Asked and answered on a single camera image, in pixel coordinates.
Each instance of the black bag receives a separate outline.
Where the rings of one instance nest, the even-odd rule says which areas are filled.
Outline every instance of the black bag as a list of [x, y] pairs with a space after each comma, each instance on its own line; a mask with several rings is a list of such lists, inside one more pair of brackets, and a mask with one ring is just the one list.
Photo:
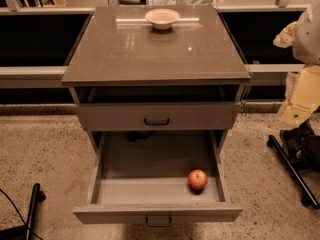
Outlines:
[[320, 136], [309, 136], [302, 141], [302, 161], [310, 168], [320, 172]]

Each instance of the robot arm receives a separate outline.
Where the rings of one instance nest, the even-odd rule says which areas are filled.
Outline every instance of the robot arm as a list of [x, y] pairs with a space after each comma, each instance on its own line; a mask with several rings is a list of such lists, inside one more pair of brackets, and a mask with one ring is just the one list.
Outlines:
[[285, 123], [298, 127], [320, 106], [320, 0], [313, 2], [297, 22], [275, 38], [276, 46], [292, 45], [293, 56], [304, 62], [298, 74], [288, 74], [286, 101], [279, 110]]

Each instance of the black stand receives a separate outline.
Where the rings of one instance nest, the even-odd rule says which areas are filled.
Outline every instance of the black stand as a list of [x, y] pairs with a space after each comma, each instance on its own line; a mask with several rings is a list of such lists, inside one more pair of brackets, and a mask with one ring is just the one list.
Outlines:
[[40, 184], [33, 185], [32, 195], [26, 225], [9, 228], [0, 231], [0, 239], [5, 240], [31, 240], [33, 235], [34, 220], [37, 212], [38, 202], [45, 200], [45, 195], [40, 191]]
[[309, 189], [308, 185], [305, 183], [303, 178], [301, 177], [298, 170], [305, 169], [306, 166], [303, 164], [303, 162], [292, 162], [290, 161], [288, 155], [284, 152], [276, 138], [272, 135], [269, 136], [268, 147], [275, 147], [278, 154], [282, 158], [283, 162], [285, 163], [285, 166], [288, 168], [288, 170], [292, 173], [296, 183], [299, 185], [303, 192], [303, 197], [301, 199], [301, 203], [304, 206], [312, 205], [315, 209], [320, 209], [320, 204], [314, 194]]

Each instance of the drawer handle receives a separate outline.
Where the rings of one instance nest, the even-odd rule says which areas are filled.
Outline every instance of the drawer handle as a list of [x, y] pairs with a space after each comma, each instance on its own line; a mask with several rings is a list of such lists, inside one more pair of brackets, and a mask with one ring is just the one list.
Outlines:
[[148, 126], [166, 126], [170, 123], [170, 118], [166, 120], [148, 120], [147, 118], [144, 119], [144, 124]]
[[149, 222], [149, 218], [146, 217], [146, 224], [149, 227], [170, 227], [172, 225], [172, 218], [171, 216], [169, 217], [169, 222], [166, 224], [153, 224]]

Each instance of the closed drawer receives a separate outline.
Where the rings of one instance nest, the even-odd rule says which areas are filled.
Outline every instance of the closed drawer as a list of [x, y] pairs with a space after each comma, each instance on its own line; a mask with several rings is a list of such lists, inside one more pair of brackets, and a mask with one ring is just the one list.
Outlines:
[[[209, 131], [159, 131], [137, 142], [113, 132], [102, 139], [87, 204], [74, 208], [82, 223], [234, 221], [242, 211], [230, 203]], [[208, 176], [201, 193], [187, 183], [194, 168]]]
[[81, 125], [89, 131], [229, 129], [238, 111], [239, 105], [233, 102], [77, 107]]

